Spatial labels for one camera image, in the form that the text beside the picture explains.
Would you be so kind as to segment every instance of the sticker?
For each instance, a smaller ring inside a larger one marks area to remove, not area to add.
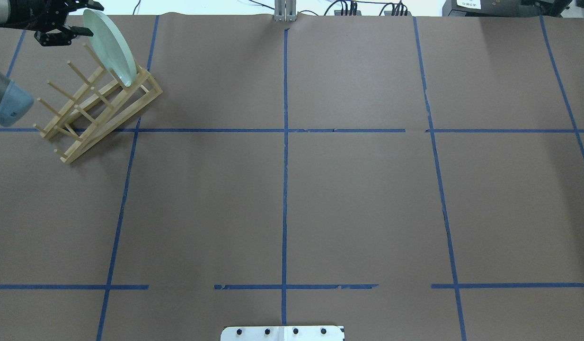
[[[481,9],[481,0],[456,0],[456,4],[468,9]]]

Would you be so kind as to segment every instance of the wooden dowel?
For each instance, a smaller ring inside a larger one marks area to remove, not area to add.
[[[110,102],[110,101],[108,101],[108,100],[107,100],[107,99],[106,99],[106,98],[105,98],[105,97],[102,95],[102,93],[96,89],[96,87],[93,87],[93,86],[91,86],[91,87],[90,87],[90,90],[92,90],[92,91],[95,93],[95,95],[97,95],[97,96],[98,96],[98,98],[99,98],[99,99],[101,99],[101,101],[103,101],[103,103],[104,103],[106,106],[108,106],[109,108],[113,108],[113,104],[111,104],[111,102]]]
[[[55,108],[53,108],[52,106],[50,106],[50,104],[46,103],[46,101],[44,101],[43,99],[37,99],[37,101],[39,103],[42,103],[46,108],[48,108],[48,110],[52,111],[52,113],[55,114],[57,117],[61,117],[61,114],[59,114],[59,112],[56,111]]]
[[[46,134],[46,130],[43,130],[42,128],[39,127],[39,125],[36,125],[35,123],[33,124],[33,127],[37,130],[39,130],[39,132],[41,132],[42,134]]]
[[[61,156],[61,157],[63,157],[63,158],[67,158],[67,154],[65,154],[65,153],[63,153],[63,152],[61,152],[61,151],[59,151],[58,149],[55,149],[55,150],[54,150],[54,152],[55,152],[55,153],[57,153],[58,155],[60,155],[60,156]]]
[[[84,83],[90,84],[88,78],[86,78],[86,76],[84,76],[84,74],[81,73],[80,70],[78,70],[78,68],[75,65],[73,65],[73,63],[71,63],[71,61],[67,61],[67,65],[69,65],[69,67],[71,67],[71,69],[78,74],[78,76],[84,81]]]
[[[67,97],[68,99],[71,99],[72,101],[75,101],[75,97],[73,97],[72,95],[69,95],[69,94],[67,93],[67,91],[65,91],[65,90],[61,89],[61,87],[59,87],[58,85],[54,84],[54,83],[53,83],[53,82],[51,82],[51,81],[48,81],[47,83],[48,83],[48,85],[49,85],[49,86],[52,86],[52,88],[54,88],[54,90],[56,90],[56,91],[58,91],[58,92],[62,93],[62,95],[64,95],[64,96],[65,96],[65,97]]]
[[[127,88],[127,86],[124,84],[124,82],[122,82],[122,80],[119,79],[119,76],[117,75],[117,73],[115,72],[115,70],[109,69],[109,72],[112,74],[113,78],[115,78],[115,80],[117,81],[117,84],[119,84],[119,86],[122,87],[122,89],[126,89]]]
[[[56,129],[59,130],[59,132],[65,134],[67,136],[71,136],[71,137],[73,137],[74,139],[76,139],[78,141],[82,141],[82,139],[79,136],[77,136],[76,134],[72,134],[71,132],[69,132],[69,131],[61,128],[61,127],[56,127]]]
[[[74,134],[75,136],[78,136],[78,133],[75,132],[75,129],[71,128],[71,126],[69,125],[69,123],[65,123],[65,128],[67,128],[67,130],[69,130],[69,132],[71,134]]]
[[[88,51],[88,53],[92,56],[93,60],[95,60],[99,66],[104,67],[101,60],[99,59],[99,56],[97,56],[97,54],[92,50],[92,48],[90,48],[90,46],[88,46],[88,44],[86,43],[83,43],[82,45],[86,48],[86,51]]]
[[[75,108],[75,110],[77,110],[80,113],[82,113],[82,115],[84,115],[84,117],[86,117],[88,119],[88,121],[90,121],[91,123],[97,122],[92,116],[90,116],[90,114],[88,114],[86,112],[86,110],[83,110],[82,107],[78,106],[77,104],[74,105],[73,107]]]

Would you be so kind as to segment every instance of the wire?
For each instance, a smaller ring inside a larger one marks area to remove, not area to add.
[[[336,4],[336,2],[341,2],[342,4],[344,4],[344,5],[345,5],[345,12],[348,12],[348,11],[349,11],[349,8],[347,7],[348,5],[347,5],[347,3],[346,3],[346,0],[336,0],[335,2],[332,2],[332,3],[330,4],[330,6],[328,6],[328,8],[326,9],[326,11],[325,11],[324,15],[328,14],[328,11],[329,11],[329,9],[331,9],[331,8],[332,8],[332,6],[334,6],[334,5]]]
[[[305,12],[307,12],[307,13],[313,13],[314,15],[316,15],[316,16],[319,17],[319,14],[318,13],[315,13],[314,11],[309,11],[309,9],[305,9],[304,11],[299,11],[299,13],[305,13]]]
[[[388,4],[386,4],[385,6],[382,7],[382,9],[380,10],[380,13],[378,13],[378,16],[380,17],[382,15],[382,13],[385,11],[385,8],[387,8],[387,6],[393,6],[392,10],[395,10],[395,4],[393,4],[392,2],[389,2]]]
[[[134,15],[136,9],[141,5],[141,0],[139,0],[139,2],[136,3],[136,6],[134,6],[134,9],[132,9],[132,15]]]
[[[268,8],[268,9],[273,9],[273,10],[275,11],[275,8],[273,8],[273,7],[271,7],[271,6],[267,6],[267,5],[265,5],[265,4],[261,4],[261,3],[260,3],[260,2],[258,2],[258,1],[255,1],[255,0],[248,0],[248,1],[249,1],[249,2],[253,2],[253,3],[255,3],[255,4],[257,4],[257,5],[260,5],[260,6],[262,6],[262,7],[266,7],[266,8]]]

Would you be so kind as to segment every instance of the blue tape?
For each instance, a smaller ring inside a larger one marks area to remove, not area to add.
[[[102,339],[102,330],[105,326],[106,307],[109,303],[109,291],[111,290],[111,283],[113,280],[113,270],[115,269],[115,259],[117,256],[117,247],[119,246],[119,236],[122,231],[122,222],[124,220],[124,208],[128,198],[128,186],[130,185],[130,172],[132,171],[132,163],[134,162],[134,153],[136,151],[136,142],[138,140],[138,129],[141,126],[141,118],[136,121],[136,132],[132,139],[132,149],[130,150],[130,159],[128,160],[128,171],[126,173],[126,181],[124,183],[124,194],[122,195],[122,203],[119,207],[119,217],[117,218],[117,228],[115,230],[115,239],[113,241],[113,250],[111,253],[111,261],[109,263],[109,273],[106,278],[106,289],[103,297],[103,305],[101,309],[101,318],[99,319],[99,330],[97,332],[97,341]]]
[[[283,31],[283,222],[282,222],[282,326],[287,324],[288,285],[288,30]]]
[[[17,44],[17,49],[15,50],[15,54],[12,56],[12,60],[10,61],[10,66],[8,67],[8,72],[6,72],[6,78],[10,78],[10,74],[12,73],[12,69],[15,67],[15,62],[17,62],[17,57],[19,55],[19,51],[21,50],[21,46],[23,45],[23,41],[25,40],[25,30],[21,32],[21,37],[19,38],[19,43]]]
[[[429,104],[429,99],[426,95],[426,75],[425,75],[425,66],[422,60],[422,49],[420,48],[420,36],[418,32],[418,22],[416,17],[413,17],[414,20],[414,32],[416,36],[416,48],[418,50],[418,60],[420,64],[420,76],[422,78],[422,89],[425,96],[425,105],[426,105],[426,112],[427,117],[429,120],[429,130],[431,135],[431,144],[433,145],[433,157],[435,159],[435,170],[437,171],[437,183],[439,184],[439,196],[441,197],[442,202],[442,213],[443,213],[443,222],[445,224],[446,235],[448,238],[448,253],[450,254],[450,267],[452,269],[452,279],[454,280],[454,284],[458,284],[458,275],[456,272],[456,261],[454,259],[454,246],[452,245],[452,234],[450,233],[450,221],[448,219],[448,209],[446,207],[445,201],[445,193],[443,191],[443,181],[441,175],[441,168],[439,166],[439,155],[437,154],[437,144],[435,142],[435,133],[433,132],[433,117],[431,116],[431,105]],[[456,308],[458,311],[458,320],[460,324],[460,336],[462,337],[463,341],[467,341],[467,332],[465,330],[465,317],[462,311],[462,303],[460,300],[460,290],[455,288],[454,294],[456,296]]]
[[[105,290],[106,285],[0,284],[0,290]],[[111,290],[149,290],[149,285],[112,285]]]
[[[280,284],[226,284],[215,285],[214,290],[281,290]]]
[[[226,284],[215,285],[214,290],[281,290],[279,284]],[[377,284],[286,284],[286,290],[371,290],[378,287]]]
[[[289,284],[289,290],[331,290],[331,289],[350,289],[350,290],[371,290],[378,287],[377,284]]]
[[[141,128],[141,133],[283,133],[284,129]]]
[[[574,133],[573,129],[428,129],[434,133]]]
[[[153,50],[155,49],[155,40],[158,36],[159,15],[155,16],[155,23],[153,24],[153,36],[151,37],[151,48],[149,49],[149,58],[147,59],[147,71],[151,71],[151,63],[153,62]]]
[[[542,28],[542,34],[545,38],[545,45],[547,45],[547,51],[549,52],[549,57],[551,58],[551,65],[553,67],[553,71],[555,71],[555,77],[557,78],[557,83],[559,84],[559,89],[561,90],[561,93],[563,96],[563,102],[565,103],[565,107],[567,108],[567,113],[569,114],[569,119],[570,119],[570,121],[572,121],[572,127],[574,128],[574,133],[576,134],[576,140],[578,140],[578,145],[580,146],[580,152],[582,153],[582,159],[584,159],[584,145],[582,144],[582,138],[580,138],[580,131],[578,130],[578,125],[576,125],[576,120],[574,119],[574,114],[572,112],[572,108],[569,105],[569,100],[567,99],[565,87],[563,87],[563,82],[561,80],[561,76],[559,75],[559,71],[557,69],[557,63],[555,63],[555,57],[553,56],[553,51],[552,51],[551,45],[549,43],[549,36],[547,34],[547,28],[545,26],[545,18],[542,15],[540,16],[540,27]]]
[[[515,287],[584,287],[584,283],[463,283],[463,284],[432,284],[431,289],[508,289]]]
[[[405,133],[405,129],[290,129],[291,133]]]

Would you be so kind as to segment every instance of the light green plate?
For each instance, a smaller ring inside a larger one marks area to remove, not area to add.
[[[108,16],[101,11],[84,11],[84,26],[95,35],[89,37],[92,48],[107,69],[113,69],[123,84],[130,86],[136,79],[134,56],[126,39]]]

